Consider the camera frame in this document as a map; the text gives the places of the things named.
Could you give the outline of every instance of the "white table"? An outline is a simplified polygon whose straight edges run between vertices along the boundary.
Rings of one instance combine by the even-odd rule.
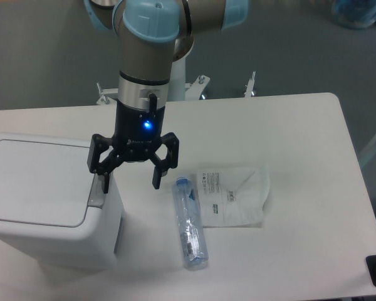
[[[0,132],[113,134],[115,106],[0,111]],[[150,162],[114,175],[127,217],[115,270],[40,265],[0,241],[0,300],[309,300],[376,295],[365,257],[376,221],[332,94],[168,103],[179,168],[152,188]],[[206,229],[209,266],[182,267],[171,185],[203,166],[269,164],[262,228]]]

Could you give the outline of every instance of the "blue led light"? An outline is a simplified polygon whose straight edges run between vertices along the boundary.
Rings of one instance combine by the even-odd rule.
[[[153,125],[149,121],[144,122],[144,128],[147,130],[151,130]]]

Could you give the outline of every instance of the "blue bottle cap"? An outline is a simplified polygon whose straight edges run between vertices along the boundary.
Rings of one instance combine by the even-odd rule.
[[[188,183],[188,179],[186,177],[179,177],[175,183],[176,185],[186,185]]]

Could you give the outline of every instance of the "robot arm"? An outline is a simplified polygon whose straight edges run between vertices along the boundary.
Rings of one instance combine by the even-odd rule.
[[[88,167],[108,191],[111,172],[123,162],[151,160],[152,184],[178,165],[179,140],[160,136],[173,62],[175,40],[211,29],[239,24],[248,0],[124,0],[113,9],[113,27],[121,40],[121,66],[115,132],[112,138],[92,136]],[[165,159],[156,151],[167,147]],[[100,162],[100,155],[109,148]]]

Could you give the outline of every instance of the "plastic bottle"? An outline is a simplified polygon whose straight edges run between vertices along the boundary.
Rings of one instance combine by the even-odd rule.
[[[201,221],[201,209],[194,185],[187,178],[178,178],[172,190],[184,265],[190,268],[209,259]]]
[[[343,26],[367,28],[376,22],[376,0],[335,0],[332,12]]]

